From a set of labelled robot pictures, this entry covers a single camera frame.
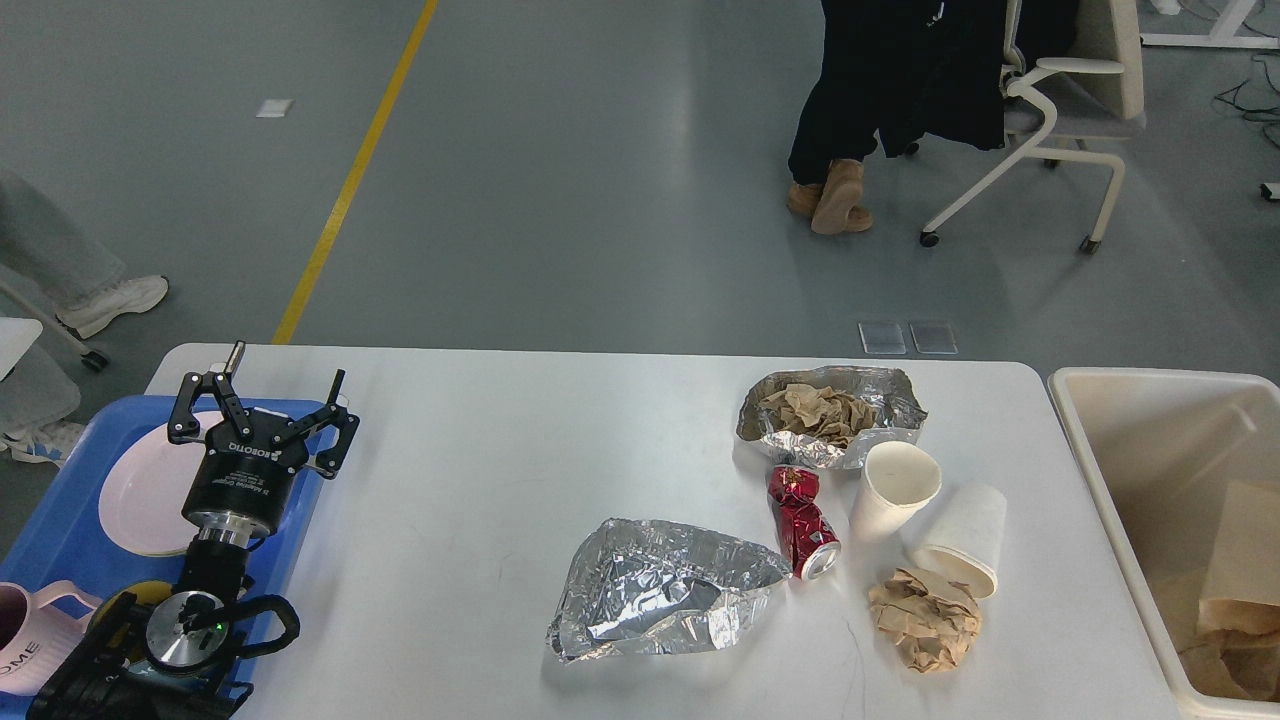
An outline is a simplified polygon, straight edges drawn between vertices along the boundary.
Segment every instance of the white sneaker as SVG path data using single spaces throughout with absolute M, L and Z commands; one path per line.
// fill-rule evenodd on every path
M 164 275 L 146 275 L 113 284 L 76 309 L 58 310 L 58 322 L 81 340 L 93 337 L 125 313 L 146 313 L 169 293 Z
M 0 434 L 0 443 L 18 462 L 52 462 L 61 468 L 83 433 L 84 425 L 79 423 L 55 420 L 42 428 Z

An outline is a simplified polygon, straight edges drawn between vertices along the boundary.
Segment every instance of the white paper cup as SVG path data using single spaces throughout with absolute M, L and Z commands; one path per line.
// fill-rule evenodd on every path
M 948 580 L 968 584 L 974 597 L 991 597 L 996 592 L 1007 505 L 1005 496 L 988 484 L 959 487 L 920 537 L 911 560 Z
M 876 542 L 897 532 L 942 487 L 942 470 L 919 447 L 890 441 L 872 447 L 849 524 L 854 537 Z
M 79 644 L 92 612 L 72 619 L 51 602 L 72 596 L 91 611 L 101 600 L 70 580 L 56 580 L 35 593 L 0 583 L 0 691 L 33 696 Z

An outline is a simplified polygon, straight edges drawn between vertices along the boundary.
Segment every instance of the red can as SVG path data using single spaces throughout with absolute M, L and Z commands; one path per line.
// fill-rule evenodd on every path
M 818 474 L 796 465 L 777 465 L 769 473 L 769 497 L 777 509 L 778 537 L 783 555 L 791 559 L 791 570 L 805 580 L 829 570 L 840 556 L 840 539 L 814 505 Z

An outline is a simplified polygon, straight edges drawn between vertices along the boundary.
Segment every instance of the paper cup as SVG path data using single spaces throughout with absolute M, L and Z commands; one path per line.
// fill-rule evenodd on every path
M 850 530 L 861 541 L 884 539 L 933 500 L 941 487 L 942 470 L 928 452 L 909 442 L 882 442 L 867 454 Z
M 996 592 L 1000 543 L 1007 501 L 988 484 L 957 488 L 911 551 L 911 560 L 948 580 L 965 583 L 974 597 Z

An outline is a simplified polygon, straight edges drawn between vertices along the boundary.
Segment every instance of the beige plastic bin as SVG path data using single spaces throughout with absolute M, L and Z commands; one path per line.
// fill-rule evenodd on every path
M 1192 688 L 1147 587 L 1208 565 L 1228 480 L 1280 483 L 1280 389 L 1130 368 L 1064 368 L 1048 384 L 1174 696 L 1199 717 L 1280 719 L 1280 703 Z

